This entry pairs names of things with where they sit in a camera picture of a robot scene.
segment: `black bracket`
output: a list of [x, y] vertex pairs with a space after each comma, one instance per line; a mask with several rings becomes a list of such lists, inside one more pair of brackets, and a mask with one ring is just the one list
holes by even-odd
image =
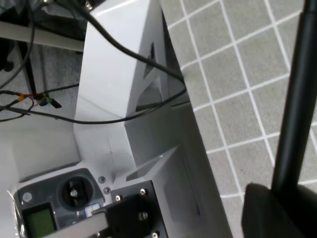
[[105, 213], [113, 238], [167, 238], [163, 217], [152, 181], [111, 191], [114, 203], [93, 212]]

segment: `black metal plate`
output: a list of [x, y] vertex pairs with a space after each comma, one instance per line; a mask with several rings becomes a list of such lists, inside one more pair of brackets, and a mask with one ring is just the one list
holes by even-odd
[[137, 183], [131, 186], [119, 188], [116, 190], [112, 190], [111, 197], [113, 201], [115, 201], [115, 197], [117, 195], [122, 196], [122, 198], [124, 199], [124, 197], [127, 197], [127, 196], [140, 194], [141, 189], [145, 189], [147, 191], [147, 195], [145, 195], [145, 198], [147, 202], [153, 208], [154, 222], [153, 222], [153, 230], [151, 231], [151, 233], [154, 233], [154, 232], [158, 233], [159, 238], [168, 238], [166, 227], [162, 217], [162, 213], [159, 208], [157, 195], [155, 193], [155, 189], [151, 180]]

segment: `black pole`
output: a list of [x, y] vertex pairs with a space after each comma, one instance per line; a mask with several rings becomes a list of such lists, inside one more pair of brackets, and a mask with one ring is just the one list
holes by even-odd
[[317, 0], [300, 16], [272, 191], [281, 200], [295, 192], [317, 96]]

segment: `white metal panel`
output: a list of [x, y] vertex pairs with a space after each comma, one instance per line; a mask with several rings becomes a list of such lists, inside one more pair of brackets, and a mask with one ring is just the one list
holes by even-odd
[[[99, 23], [122, 45], [138, 53], [150, 0], [138, 0], [112, 11], [105, 1], [93, 11]], [[136, 59], [117, 50], [88, 24], [79, 95], [118, 117], [127, 114]]]

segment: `lcd screen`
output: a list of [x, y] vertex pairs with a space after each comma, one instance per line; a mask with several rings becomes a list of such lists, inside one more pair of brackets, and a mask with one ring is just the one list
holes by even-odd
[[23, 212], [28, 238], [43, 238], [56, 231], [56, 225], [49, 204], [34, 207]]

